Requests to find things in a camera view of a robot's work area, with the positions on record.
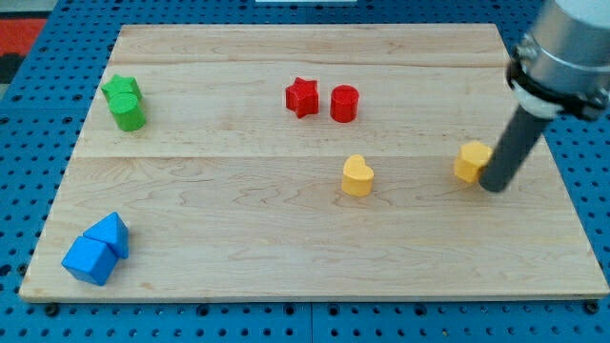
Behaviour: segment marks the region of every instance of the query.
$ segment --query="black cylinder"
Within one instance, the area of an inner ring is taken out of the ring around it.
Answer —
[[[489,192],[504,191],[551,121],[519,106],[478,181],[481,187]]]

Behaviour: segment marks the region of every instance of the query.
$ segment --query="red cylinder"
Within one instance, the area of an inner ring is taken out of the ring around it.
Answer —
[[[339,123],[356,119],[358,112],[358,90],[349,85],[337,86],[331,93],[331,116]]]

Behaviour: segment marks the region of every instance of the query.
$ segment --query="blue pegboard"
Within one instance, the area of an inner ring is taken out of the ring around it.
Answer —
[[[232,305],[27,304],[22,273],[122,24],[495,23],[507,47],[539,0],[62,0],[0,102],[0,341],[412,342],[610,340],[610,302]],[[610,271],[610,115],[545,133],[604,273]]]

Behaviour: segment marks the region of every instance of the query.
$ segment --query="red object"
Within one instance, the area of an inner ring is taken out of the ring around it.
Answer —
[[[297,118],[307,114],[317,114],[319,109],[317,81],[303,80],[297,77],[295,82],[286,88],[286,108],[296,113]]]
[[[47,19],[0,20],[0,55],[18,53],[25,56],[45,26]]]
[[[339,123],[356,119],[358,112],[358,90],[352,86],[337,86],[331,93],[331,116]]]

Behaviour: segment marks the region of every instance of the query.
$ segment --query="blue triangular prism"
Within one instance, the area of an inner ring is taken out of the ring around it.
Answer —
[[[117,257],[127,258],[130,255],[127,226],[117,212],[110,213],[87,229],[83,232],[83,236],[108,244]]]

